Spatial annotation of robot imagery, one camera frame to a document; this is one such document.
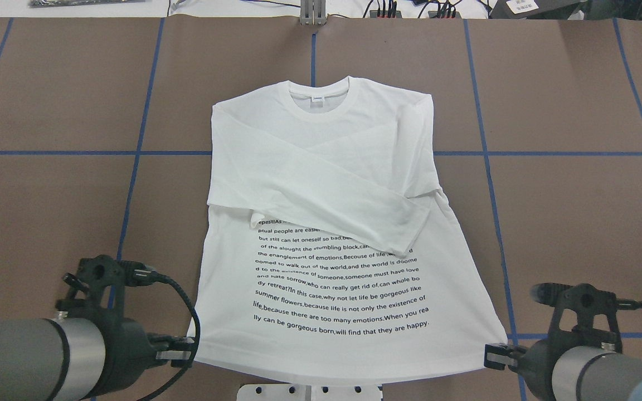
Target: folded sleeve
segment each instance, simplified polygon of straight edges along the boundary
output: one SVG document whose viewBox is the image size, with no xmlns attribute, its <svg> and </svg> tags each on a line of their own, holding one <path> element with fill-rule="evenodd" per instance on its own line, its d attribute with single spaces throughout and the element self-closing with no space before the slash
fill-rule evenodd
<svg viewBox="0 0 642 401">
<path fill-rule="evenodd" d="M 246 208 L 404 256 L 430 209 L 303 148 L 212 111 L 207 203 Z"/>
</svg>

